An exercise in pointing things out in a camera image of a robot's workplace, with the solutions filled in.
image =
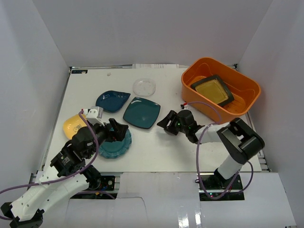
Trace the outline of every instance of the clear petri dish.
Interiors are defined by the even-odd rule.
[[[156,83],[149,78],[140,78],[133,84],[133,92],[138,96],[151,96],[156,90]]]

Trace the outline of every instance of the white platform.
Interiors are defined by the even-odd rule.
[[[250,178],[241,173],[243,184]],[[46,213],[52,228],[284,228],[294,226],[277,173],[255,173],[245,200],[200,202],[194,173],[124,173],[115,200],[70,199]]]
[[[179,111],[181,98],[181,74],[185,69],[89,69],[87,74],[71,74],[64,100],[55,127],[52,142],[46,159],[46,166],[60,152],[67,138],[62,126],[66,119],[77,114],[82,108],[95,106],[98,96],[108,90],[131,93],[129,100],[115,114],[104,114],[104,121],[115,118],[126,124],[123,114],[129,102],[136,96],[132,85],[136,79],[152,78],[156,82],[156,92],[149,97],[161,106],[157,122],[170,110]],[[191,108],[198,124],[212,121],[201,112]],[[105,159],[98,156],[94,166],[100,172],[196,172],[196,145],[188,141],[184,134],[171,136],[156,126],[143,130],[129,125],[132,145],[129,151],[118,159]],[[200,170],[213,172],[227,157],[223,144],[213,142],[201,145]],[[255,171],[261,171],[257,156],[251,159]],[[250,171],[244,165],[242,171]]]

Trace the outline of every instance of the teal round bowl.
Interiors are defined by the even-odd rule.
[[[116,142],[104,142],[99,147],[99,154],[105,158],[118,158],[124,155],[132,144],[132,135],[128,129],[124,140]]]

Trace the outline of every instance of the small white object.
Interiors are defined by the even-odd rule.
[[[151,96],[155,90],[156,84],[149,78],[138,79],[133,84],[133,92],[138,96]]]
[[[104,126],[104,122],[102,121],[102,116],[104,113],[104,109],[98,106],[91,107],[90,109],[83,109],[84,114],[86,115],[86,119],[90,124],[100,124]]]

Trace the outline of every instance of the teal square plate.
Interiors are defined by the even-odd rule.
[[[123,119],[135,127],[149,129],[160,113],[161,106],[153,101],[135,97],[125,110]]]

